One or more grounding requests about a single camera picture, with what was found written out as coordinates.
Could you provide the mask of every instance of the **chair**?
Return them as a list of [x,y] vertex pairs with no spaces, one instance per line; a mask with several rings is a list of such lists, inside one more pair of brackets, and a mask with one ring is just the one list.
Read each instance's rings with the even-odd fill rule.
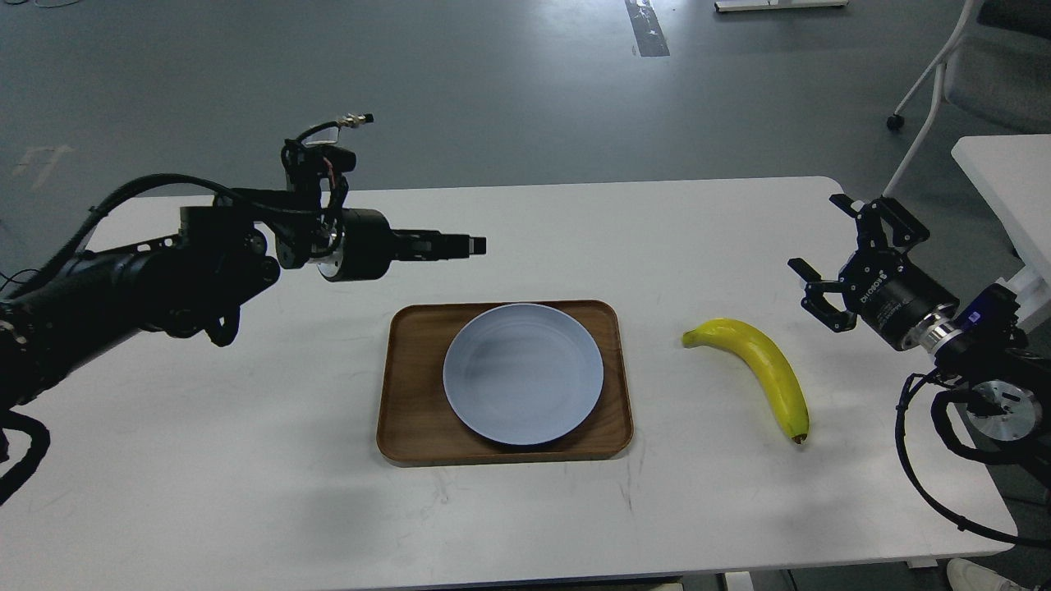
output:
[[[1051,133],[1051,52],[1046,47],[1043,52],[1023,50],[964,35],[974,4],[975,0],[965,0],[949,40],[887,118],[890,130],[901,129],[905,123],[902,110],[933,73],[934,89],[927,120],[883,189],[884,196],[901,180],[943,102],[1024,134]],[[986,0],[977,23],[1051,40],[1051,0]]]

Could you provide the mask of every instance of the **light blue plate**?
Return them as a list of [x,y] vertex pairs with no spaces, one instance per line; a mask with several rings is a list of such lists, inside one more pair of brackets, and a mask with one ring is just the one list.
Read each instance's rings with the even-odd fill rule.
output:
[[602,355],[565,312],[508,304],[460,329],[446,353],[442,381],[449,404],[475,432],[535,445],[569,433],[595,408]]

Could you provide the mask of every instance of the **banana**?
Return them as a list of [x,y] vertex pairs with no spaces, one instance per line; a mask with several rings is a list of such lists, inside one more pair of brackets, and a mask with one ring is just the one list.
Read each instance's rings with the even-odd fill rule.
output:
[[743,359],[759,378],[781,430],[797,444],[803,443],[810,430],[806,400],[788,360],[769,337],[739,320],[717,318],[682,335],[683,347],[700,345]]

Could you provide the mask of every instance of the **white table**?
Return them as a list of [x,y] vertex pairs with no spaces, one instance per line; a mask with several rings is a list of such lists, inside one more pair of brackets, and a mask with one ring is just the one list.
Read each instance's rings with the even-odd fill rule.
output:
[[962,138],[952,157],[1026,264],[1004,283],[1018,293],[1018,325],[1031,330],[1051,317],[1051,136]]
[[[891,562],[1002,551],[929,509],[893,451],[899,389],[930,368],[799,307],[792,256],[832,273],[853,224],[823,178],[363,191],[395,227],[489,238],[467,261],[378,282],[286,271],[238,341],[142,334],[26,408],[54,444],[0,509],[11,589],[359,589]],[[167,213],[158,212],[164,209]],[[125,236],[120,215],[144,236]],[[118,238],[172,229],[138,200]],[[151,223],[163,221],[161,227]],[[635,419],[602,462],[398,468],[375,445],[388,323],[407,305],[600,299],[619,314]],[[765,330],[812,417],[778,429],[747,367],[683,349],[717,317]],[[946,451],[923,402],[916,470],[1015,531],[985,467]]]

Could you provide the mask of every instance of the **brown tray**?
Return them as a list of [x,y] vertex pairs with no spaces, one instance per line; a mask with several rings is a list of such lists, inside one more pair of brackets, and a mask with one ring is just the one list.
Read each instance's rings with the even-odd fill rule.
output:
[[441,367],[463,325],[503,304],[409,306],[391,320],[376,428],[379,451],[395,464],[435,466],[605,460],[627,447],[632,409],[616,312],[595,300],[537,303],[575,318],[602,354],[602,391],[583,423],[553,442],[534,446],[500,444],[472,431],[449,406]]

